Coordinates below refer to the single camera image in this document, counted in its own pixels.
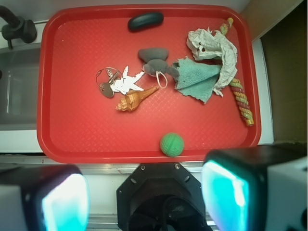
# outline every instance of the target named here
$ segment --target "metal sink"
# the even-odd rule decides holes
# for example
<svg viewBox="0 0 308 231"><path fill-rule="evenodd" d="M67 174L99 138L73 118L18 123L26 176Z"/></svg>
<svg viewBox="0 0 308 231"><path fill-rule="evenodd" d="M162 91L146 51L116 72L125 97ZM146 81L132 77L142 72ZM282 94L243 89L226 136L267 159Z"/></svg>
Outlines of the metal sink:
<svg viewBox="0 0 308 231"><path fill-rule="evenodd" d="M36 129L40 44L0 50L0 131Z"/></svg>

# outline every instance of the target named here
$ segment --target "conch shell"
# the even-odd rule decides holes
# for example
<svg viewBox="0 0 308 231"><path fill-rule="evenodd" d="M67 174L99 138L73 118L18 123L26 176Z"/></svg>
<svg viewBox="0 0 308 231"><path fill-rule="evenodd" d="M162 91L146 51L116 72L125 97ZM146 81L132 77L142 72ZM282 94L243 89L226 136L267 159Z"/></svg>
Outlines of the conch shell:
<svg viewBox="0 0 308 231"><path fill-rule="evenodd" d="M144 91L136 91L131 90L125 98L122 98L118 105L116 106L116 110L118 111L129 111L132 112L137 109L137 107L140 105L140 103L152 95L154 92L156 92L159 89L158 86L152 87L150 89L144 90Z"/></svg>

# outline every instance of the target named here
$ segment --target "white tissue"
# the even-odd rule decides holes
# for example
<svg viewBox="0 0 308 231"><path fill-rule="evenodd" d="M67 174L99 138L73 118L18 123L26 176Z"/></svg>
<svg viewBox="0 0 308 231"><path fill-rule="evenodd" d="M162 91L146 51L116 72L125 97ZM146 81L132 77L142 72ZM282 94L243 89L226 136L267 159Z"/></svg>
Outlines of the white tissue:
<svg viewBox="0 0 308 231"><path fill-rule="evenodd" d="M220 31L216 30L215 32L216 34L213 36L209 28L190 31L186 44L192 50L196 61L221 57L222 68L213 91L222 97L221 90L231 82L237 73L235 67L237 49Z"/></svg>

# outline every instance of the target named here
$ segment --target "green rubber ball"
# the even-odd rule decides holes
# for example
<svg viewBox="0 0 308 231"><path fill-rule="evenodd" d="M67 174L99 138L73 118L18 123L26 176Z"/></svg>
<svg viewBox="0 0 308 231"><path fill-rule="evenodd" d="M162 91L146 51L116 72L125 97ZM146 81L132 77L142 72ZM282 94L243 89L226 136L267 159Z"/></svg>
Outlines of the green rubber ball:
<svg viewBox="0 0 308 231"><path fill-rule="evenodd" d="M168 133L161 139L160 149L167 156L178 156L183 152L184 140L176 133Z"/></svg>

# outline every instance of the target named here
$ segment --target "teal cloth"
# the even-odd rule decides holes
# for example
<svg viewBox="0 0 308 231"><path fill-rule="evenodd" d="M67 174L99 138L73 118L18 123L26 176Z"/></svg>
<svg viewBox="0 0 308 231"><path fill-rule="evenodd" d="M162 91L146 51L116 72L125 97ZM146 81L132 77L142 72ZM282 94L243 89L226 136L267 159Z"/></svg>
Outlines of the teal cloth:
<svg viewBox="0 0 308 231"><path fill-rule="evenodd" d="M221 65L196 63L186 57L173 63L180 73L174 77L175 89L184 96L192 96L206 103L212 95L218 80Z"/></svg>

